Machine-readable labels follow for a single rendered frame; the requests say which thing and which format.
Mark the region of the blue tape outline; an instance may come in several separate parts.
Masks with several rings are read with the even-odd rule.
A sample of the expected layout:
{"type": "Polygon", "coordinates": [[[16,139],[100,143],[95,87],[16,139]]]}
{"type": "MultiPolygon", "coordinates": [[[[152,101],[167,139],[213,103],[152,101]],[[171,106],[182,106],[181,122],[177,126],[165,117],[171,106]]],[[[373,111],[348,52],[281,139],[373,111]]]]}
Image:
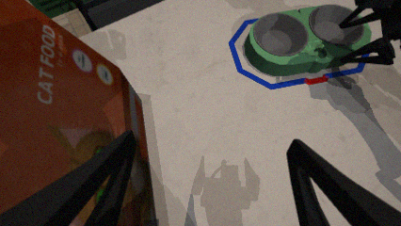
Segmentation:
{"type": "MultiPolygon", "coordinates": [[[[259,18],[258,18],[259,19],[259,18]]],[[[325,73],[323,75],[323,77],[318,77],[318,78],[314,78],[314,79],[308,79],[308,78],[300,78],[300,79],[296,79],[296,80],[291,80],[291,81],[285,81],[285,82],[280,82],[280,83],[276,83],[276,84],[270,84],[266,81],[264,81],[263,79],[261,79],[260,77],[249,73],[247,71],[245,71],[242,68],[241,62],[239,60],[238,54],[236,52],[234,43],[237,41],[237,39],[239,38],[239,36],[242,34],[242,32],[245,30],[245,28],[247,27],[248,24],[254,24],[258,19],[252,19],[252,20],[246,20],[242,23],[242,25],[239,27],[239,29],[236,31],[236,33],[234,34],[234,36],[232,37],[232,39],[229,41],[229,45],[233,54],[233,60],[236,66],[236,69],[239,73],[242,73],[244,76],[256,81],[257,83],[269,88],[269,89],[279,89],[279,88],[285,88],[285,87],[290,87],[290,86],[294,86],[294,85],[299,85],[299,84],[308,84],[308,85],[312,85],[312,84],[317,84],[317,83],[322,83],[322,82],[327,82],[329,80],[329,78],[333,78],[333,77],[338,77],[338,76],[343,76],[343,75],[348,75],[348,74],[353,74],[353,73],[361,73],[365,63],[359,63],[357,68],[354,69],[349,69],[349,70],[344,70],[344,71],[339,71],[339,72],[334,72],[334,73],[325,73]]]]}

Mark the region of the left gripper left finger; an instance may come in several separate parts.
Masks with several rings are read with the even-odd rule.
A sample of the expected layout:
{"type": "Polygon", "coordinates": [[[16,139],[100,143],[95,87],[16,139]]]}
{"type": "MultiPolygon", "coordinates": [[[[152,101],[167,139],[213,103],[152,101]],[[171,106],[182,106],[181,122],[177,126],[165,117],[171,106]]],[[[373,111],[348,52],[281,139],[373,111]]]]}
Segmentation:
{"type": "Polygon", "coordinates": [[[135,152],[134,133],[127,130],[78,168],[2,213],[0,226],[69,226],[110,174],[84,226],[117,226],[135,152]]]}

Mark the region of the green double-bowl pet feeder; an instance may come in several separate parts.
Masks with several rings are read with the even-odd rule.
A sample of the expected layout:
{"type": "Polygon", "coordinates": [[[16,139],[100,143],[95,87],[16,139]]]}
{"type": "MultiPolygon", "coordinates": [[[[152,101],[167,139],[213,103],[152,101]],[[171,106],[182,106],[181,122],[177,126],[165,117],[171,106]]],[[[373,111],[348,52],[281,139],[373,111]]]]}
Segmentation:
{"type": "Polygon", "coordinates": [[[298,73],[318,73],[323,69],[343,66],[340,58],[348,55],[371,42],[371,29],[369,24],[364,25],[362,38],[348,46],[337,46],[326,43],[317,38],[309,26],[309,17],[315,8],[320,6],[287,10],[276,13],[291,15],[300,20],[306,27],[309,35],[306,47],[293,56],[275,56],[259,46],[254,39],[253,29],[258,19],[251,27],[245,41],[245,55],[251,65],[262,73],[273,76],[287,76],[298,73]]]}

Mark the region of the orange cat food box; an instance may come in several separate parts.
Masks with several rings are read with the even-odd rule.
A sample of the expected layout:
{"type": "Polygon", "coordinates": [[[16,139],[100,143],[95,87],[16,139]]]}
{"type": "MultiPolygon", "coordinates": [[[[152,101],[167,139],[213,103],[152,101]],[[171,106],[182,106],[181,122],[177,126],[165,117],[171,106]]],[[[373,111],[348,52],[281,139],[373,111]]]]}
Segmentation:
{"type": "Polygon", "coordinates": [[[117,226],[157,226],[142,103],[120,68],[25,0],[0,0],[0,215],[127,130],[117,226]]]}

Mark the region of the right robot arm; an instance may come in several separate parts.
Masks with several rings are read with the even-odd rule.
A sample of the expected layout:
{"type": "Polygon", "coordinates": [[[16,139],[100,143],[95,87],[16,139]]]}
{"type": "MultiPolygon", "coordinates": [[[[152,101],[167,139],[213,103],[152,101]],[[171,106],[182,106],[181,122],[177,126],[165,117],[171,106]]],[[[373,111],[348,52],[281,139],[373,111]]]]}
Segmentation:
{"type": "Polygon", "coordinates": [[[359,8],[388,8],[394,0],[355,0],[359,8]]]}

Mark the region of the grey steel bowl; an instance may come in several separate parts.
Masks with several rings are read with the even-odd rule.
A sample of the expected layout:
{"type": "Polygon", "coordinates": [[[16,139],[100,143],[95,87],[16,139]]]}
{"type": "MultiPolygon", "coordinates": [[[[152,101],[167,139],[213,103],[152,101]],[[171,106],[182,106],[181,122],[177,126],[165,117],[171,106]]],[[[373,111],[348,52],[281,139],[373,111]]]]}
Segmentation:
{"type": "Polygon", "coordinates": [[[337,46],[354,44],[362,38],[364,25],[360,24],[343,29],[339,26],[352,12],[349,8],[331,4],[315,8],[309,17],[310,29],[317,38],[326,43],[337,46]]]}
{"type": "Polygon", "coordinates": [[[300,53],[309,39],[305,25],[284,13],[270,13],[260,18],[254,26],[253,35],[261,48],[280,57],[300,53]]]}

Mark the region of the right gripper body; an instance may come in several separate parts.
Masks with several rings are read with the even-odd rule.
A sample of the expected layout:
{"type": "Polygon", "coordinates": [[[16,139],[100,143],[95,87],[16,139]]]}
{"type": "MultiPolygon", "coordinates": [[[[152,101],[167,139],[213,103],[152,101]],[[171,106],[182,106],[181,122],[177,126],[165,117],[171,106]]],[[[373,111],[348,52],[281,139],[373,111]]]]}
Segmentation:
{"type": "Polygon", "coordinates": [[[384,49],[392,59],[395,58],[395,52],[390,40],[401,39],[401,0],[395,0],[390,7],[384,10],[386,14],[380,16],[382,42],[384,49]]]}

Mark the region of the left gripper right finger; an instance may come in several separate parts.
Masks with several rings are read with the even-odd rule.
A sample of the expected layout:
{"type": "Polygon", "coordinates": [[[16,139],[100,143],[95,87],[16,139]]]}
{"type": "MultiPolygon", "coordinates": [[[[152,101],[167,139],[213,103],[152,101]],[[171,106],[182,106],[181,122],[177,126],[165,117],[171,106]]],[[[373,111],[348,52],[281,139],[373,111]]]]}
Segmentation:
{"type": "Polygon", "coordinates": [[[299,226],[330,226],[311,178],[351,226],[401,226],[400,211],[349,179],[300,139],[292,141],[286,156],[299,226]]]}

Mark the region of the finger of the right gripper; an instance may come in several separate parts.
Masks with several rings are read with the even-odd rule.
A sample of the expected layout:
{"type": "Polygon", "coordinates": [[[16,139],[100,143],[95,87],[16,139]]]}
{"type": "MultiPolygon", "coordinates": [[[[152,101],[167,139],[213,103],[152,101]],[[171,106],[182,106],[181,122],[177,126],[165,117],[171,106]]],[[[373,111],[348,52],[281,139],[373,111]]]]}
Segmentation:
{"type": "Polygon", "coordinates": [[[342,63],[370,63],[380,65],[393,65],[393,58],[391,59],[384,49],[382,38],[376,39],[362,46],[360,49],[340,58],[340,61],[342,63]],[[370,53],[377,53],[378,56],[358,57],[370,53]]]}
{"type": "Polygon", "coordinates": [[[373,21],[380,20],[380,15],[385,14],[384,8],[372,8],[373,13],[368,14],[362,18],[359,18],[358,20],[350,22],[352,19],[354,19],[357,15],[359,15],[362,11],[364,11],[365,8],[356,8],[348,17],[346,17],[340,24],[340,28],[348,28],[351,26],[359,25],[359,24],[366,24],[370,23],[373,21]]]}

